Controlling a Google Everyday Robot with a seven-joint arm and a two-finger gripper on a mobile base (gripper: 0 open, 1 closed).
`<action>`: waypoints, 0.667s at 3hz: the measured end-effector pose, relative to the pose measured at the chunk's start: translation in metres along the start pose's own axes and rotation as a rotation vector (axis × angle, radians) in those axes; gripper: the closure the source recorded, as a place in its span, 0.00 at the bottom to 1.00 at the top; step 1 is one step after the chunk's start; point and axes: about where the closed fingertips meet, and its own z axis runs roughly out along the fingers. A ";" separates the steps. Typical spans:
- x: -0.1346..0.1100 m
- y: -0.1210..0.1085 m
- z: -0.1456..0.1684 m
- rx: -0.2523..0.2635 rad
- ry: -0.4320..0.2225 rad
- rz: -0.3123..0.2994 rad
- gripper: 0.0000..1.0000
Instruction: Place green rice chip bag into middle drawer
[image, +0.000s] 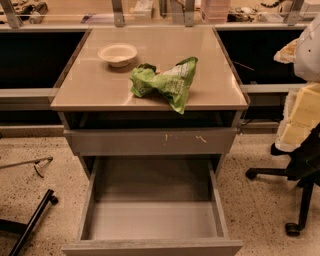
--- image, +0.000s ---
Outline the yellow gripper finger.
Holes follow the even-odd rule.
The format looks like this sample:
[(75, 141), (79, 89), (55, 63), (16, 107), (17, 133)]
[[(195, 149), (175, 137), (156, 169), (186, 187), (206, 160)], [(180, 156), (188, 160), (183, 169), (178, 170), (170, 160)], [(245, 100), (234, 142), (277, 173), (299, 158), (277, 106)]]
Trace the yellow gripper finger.
[(284, 46), (281, 50), (277, 51), (274, 55), (273, 59), (276, 62), (289, 64), (295, 62), (295, 51), (297, 46), (297, 39), (292, 40), (286, 46)]
[(297, 94), (280, 141), (299, 146), (320, 123), (320, 84), (309, 83)]

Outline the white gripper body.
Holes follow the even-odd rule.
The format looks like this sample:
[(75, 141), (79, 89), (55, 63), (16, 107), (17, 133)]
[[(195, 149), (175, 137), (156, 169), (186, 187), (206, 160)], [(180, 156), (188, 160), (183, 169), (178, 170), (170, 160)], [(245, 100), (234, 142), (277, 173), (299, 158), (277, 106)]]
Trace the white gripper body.
[(275, 147), (284, 152), (292, 152), (297, 148), (297, 144), (295, 142), (296, 129), (292, 127), (290, 119), (296, 98), (296, 91), (290, 91), (286, 96), (283, 110), (283, 120), (280, 122), (277, 130)]

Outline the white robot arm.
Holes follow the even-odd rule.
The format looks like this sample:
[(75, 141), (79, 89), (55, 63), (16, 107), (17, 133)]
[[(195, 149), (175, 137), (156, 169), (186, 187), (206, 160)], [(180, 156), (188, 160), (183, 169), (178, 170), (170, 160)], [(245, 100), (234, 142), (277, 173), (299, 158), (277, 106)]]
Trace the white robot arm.
[(293, 63), (294, 74), (306, 81), (285, 100), (283, 120), (271, 146), (272, 155), (293, 152), (320, 123), (320, 15), (301, 35), (274, 55), (283, 64)]

